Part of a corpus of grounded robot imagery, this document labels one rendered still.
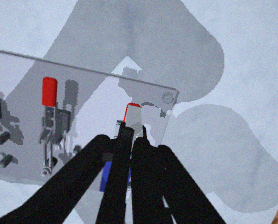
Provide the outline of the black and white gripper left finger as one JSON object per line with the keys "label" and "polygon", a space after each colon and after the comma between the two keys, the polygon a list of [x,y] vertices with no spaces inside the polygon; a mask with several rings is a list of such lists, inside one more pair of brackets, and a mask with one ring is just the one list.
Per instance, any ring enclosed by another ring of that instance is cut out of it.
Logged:
{"label": "black and white gripper left finger", "polygon": [[[128,105],[118,137],[99,134],[0,224],[63,224],[106,162],[112,162],[95,224],[125,224],[135,106]],[[115,152],[114,152],[115,151]]]}

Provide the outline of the blue rectangular plate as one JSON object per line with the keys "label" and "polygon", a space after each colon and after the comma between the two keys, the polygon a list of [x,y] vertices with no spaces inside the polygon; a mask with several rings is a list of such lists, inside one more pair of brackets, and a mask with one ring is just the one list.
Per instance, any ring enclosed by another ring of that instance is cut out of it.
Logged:
{"label": "blue rectangular plate", "polygon": [[[99,189],[99,191],[101,191],[101,192],[104,192],[104,188],[105,188],[108,173],[109,173],[109,170],[111,167],[111,163],[112,162],[106,162],[105,166],[103,167],[103,173],[102,173],[101,184],[100,184],[100,189]],[[131,174],[130,174],[130,169],[129,169],[128,183],[129,183],[130,176],[131,176]]]}

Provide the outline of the grey fixture plate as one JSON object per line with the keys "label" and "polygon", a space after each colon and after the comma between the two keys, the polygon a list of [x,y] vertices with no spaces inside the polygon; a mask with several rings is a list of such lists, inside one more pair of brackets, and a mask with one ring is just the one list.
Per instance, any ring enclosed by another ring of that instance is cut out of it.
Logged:
{"label": "grey fixture plate", "polygon": [[[43,142],[41,133],[42,84],[44,77],[55,78],[58,109],[71,111],[70,128],[62,135],[58,160],[51,176],[41,176]],[[161,97],[169,92],[171,103]],[[142,125],[152,146],[161,144],[176,96],[175,88],[0,51],[0,135],[10,138],[0,145],[0,152],[12,155],[12,161],[0,167],[0,175],[46,182],[95,136],[113,139],[117,120],[123,121],[128,103],[141,106]],[[4,156],[4,157],[5,157]],[[3,157],[3,158],[4,158]],[[0,158],[0,161],[3,159]]]}

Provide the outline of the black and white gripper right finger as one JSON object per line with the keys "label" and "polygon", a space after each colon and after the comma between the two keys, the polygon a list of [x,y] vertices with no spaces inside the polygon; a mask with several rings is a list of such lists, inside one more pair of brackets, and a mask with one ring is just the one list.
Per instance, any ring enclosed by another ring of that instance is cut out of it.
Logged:
{"label": "black and white gripper right finger", "polygon": [[177,224],[226,224],[173,151],[150,144],[136,106],[130,159],[133,224],[174,224],[172,215]]}

